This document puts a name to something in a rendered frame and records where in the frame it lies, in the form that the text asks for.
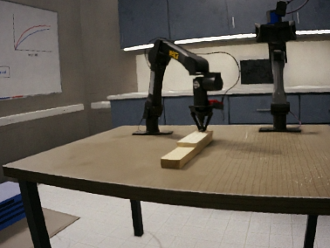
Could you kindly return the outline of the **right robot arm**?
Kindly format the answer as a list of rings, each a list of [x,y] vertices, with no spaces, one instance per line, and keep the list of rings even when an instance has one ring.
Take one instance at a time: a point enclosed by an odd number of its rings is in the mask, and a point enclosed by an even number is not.
[[[175,43],[175,40],[171,40],[171,42]],[[132,133],[133,135],[169,135],[173,133],[173,130],[160,130],[158,127],[158,118],[161,117],[163,111],[163,76],[166,65],[168,65],[171,58],[182,64],[182,66],[185,67],[184,69],[189,71],[189,76],[193,76],[193,74],[196,74],[195,76],[203,75],[202,77],[192,79],[193,92],[200,93],[204,90],[207,92],[221,91],[223,89],[221,73],[209,72],[210,65],[207,59],[187,52],[171,42],[168,42],[168,40],[165,41],[164,39],[156,39],[148,53],[150,83],[147,102],[145,102],[145,110],[142,116],[142,119],[146,119],[147,132],[135,131]]]

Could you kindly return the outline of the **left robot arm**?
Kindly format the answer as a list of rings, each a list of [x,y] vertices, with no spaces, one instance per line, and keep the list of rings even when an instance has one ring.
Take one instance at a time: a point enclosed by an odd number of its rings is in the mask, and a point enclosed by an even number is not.
[[[287,7],[287,2],[285,0],[278,0],[276,10],[268,10],[266,12],[267,23],[271,22],[270,13],[275,12],[275,14],[285,16],[286,7]],[[285,69],[285,63],[287,64],[286,42],[288,41],[267,43],[268,52],[269,52],[269,64],[272,64],[272,70],[274,69],[273,71],[274,88],[273,88],[272,102],[271,102],[271,114],[275,114],[273,115],[274,128],[260,127],[258,132],[291,132],[291,133],[301,132],[300,127],[286,127],[286,115],[288,114],[288,112],[290,112],[290,102],[287,102],[288,111],[286,112],[286,96],[284,89],[284,69]],[[275,48],[281,50],[281,52],[275,52],[276,49],[274,49],[274,47],[272,46],[277,46]],[[271,55],[272,55],[272,60],[270,60]],[[300,129],[300,131],[298,129]]]

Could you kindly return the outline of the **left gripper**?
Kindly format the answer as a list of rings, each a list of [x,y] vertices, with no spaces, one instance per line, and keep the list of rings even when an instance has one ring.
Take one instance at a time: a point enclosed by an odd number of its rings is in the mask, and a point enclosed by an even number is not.
[[[270,13],[271,22],[267,24],[255,23],[255,34],[257,43],[271,43],[271,42],[284,42],[290,40],[296,40],[296,24],[295,21],[279,22],[279,17],[282,15]],[[275,23],[275,24],[274,24]],[[290,26],[289,26],[290,25]],[[291,31],[292,25],[292,31]],[[260,26],[260,33],[259,33]],[[262,37],[261,37],[262,33]],[[277,37],[277,39],[276,39]]]

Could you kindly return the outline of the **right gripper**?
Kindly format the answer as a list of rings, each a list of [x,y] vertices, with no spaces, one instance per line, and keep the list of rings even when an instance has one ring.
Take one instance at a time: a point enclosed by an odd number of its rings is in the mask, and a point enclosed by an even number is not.
[[[213,115],[212,109],[214,109],[214,105],[211,102],[218,102],[220,104],[223,104],[223,103],[220,101],[217,101],[217,100],[208,100],[208,92],[206,92],[206,91],[200,92],[200,93],[193,93],[193,99],[194,99],[194,105],[189,106],[190,115],[193,118],[197,128],[199,130],[202,129],[203,131],[206,131],[207,126],[209,125],[210,119]],[[213,105],[213,106],[205,107],[208,105]],[[196,116],[197,116],[197,119],[199,120],[200,126],[198,124]],[[208,118],[207,118],[206,124],[204,126],[203,122],[204,122],[205,116],[208,116]]]

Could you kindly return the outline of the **pale wooden slat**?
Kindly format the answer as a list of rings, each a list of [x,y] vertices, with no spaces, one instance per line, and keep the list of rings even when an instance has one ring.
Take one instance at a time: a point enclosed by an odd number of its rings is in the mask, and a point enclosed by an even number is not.
[[[204,132],[200,131],[201,130],[196,130],[195,132],[179,140],[176,143],[176,146],[185,148],[197,148],[201,143],[213,135],[213,130],[206,130]]]

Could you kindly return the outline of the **light wooden bar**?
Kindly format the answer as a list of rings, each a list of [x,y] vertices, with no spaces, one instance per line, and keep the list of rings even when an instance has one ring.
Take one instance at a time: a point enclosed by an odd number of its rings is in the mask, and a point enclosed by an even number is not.
[[[181,169],[187,162],[189,162],[195,155],[197,155],[203,148],[205,148],[211,141],[210,136],[197,148],[178,147],[161,158],[161,166],[166,169]]]

